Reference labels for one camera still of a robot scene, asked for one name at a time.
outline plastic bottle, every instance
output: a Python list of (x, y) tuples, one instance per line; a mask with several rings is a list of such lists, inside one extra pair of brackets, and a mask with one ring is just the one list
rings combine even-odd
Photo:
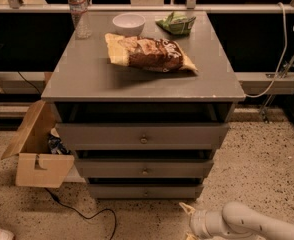
[(87, 1), (88, 0), (68, 0), (76, 37), (79, 39), (85, 39), (91, 35)]

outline open cardboard box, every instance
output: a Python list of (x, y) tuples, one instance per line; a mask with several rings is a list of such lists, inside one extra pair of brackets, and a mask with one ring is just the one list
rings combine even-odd
[(17, 186), (58, 188), (66, 181), (70, 171), (77, 173), (73, 168), (72, 155), (50, 154), (47, 139), (55, 123), (49, 104), (39, 100), (29, 107), (16, 135), (2, 155), (2, 159), (19, 155)]

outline speckled floor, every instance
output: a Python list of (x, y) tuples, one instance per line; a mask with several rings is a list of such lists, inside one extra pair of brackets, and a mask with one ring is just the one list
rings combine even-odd
[[(266, 124), (255, 110), (236, 111), (203, 193), (189, 204), (221, 209), (226, 202), (238, 200), (294, 223), (294, 126), (278, 109), (270, 110), (269, 118), (271, 123)], [(0, 131), (0, 157), (13, 135)], [(85, 221), (53, 202), (44, 189), (16, 187), (16, 166), (17, 157), (0, 160), (1, 228), (14, 232), (19, 240), (109, 239), (114, 223), (111, 213)], [(94, 200), (83, 183), (64, 183), (53, 191), (87, 216), (113, 209), (117, 240), (182, 240), (188, 231), (178, 200)]]

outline green snack bag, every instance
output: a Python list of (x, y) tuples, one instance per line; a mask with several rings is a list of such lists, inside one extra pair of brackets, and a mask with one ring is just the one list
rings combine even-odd
[(189, 35), (196, 17), (172, 12), (167, 18), (156, 21), (156, 24), (173, 35)]

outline white bowl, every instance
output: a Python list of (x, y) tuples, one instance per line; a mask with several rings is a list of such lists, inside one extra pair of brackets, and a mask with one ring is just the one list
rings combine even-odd
[(145, 18), (135, 13), (124, 13), (113, 19), (116, 33), (124, 36), (138, 36), (145, 26)]

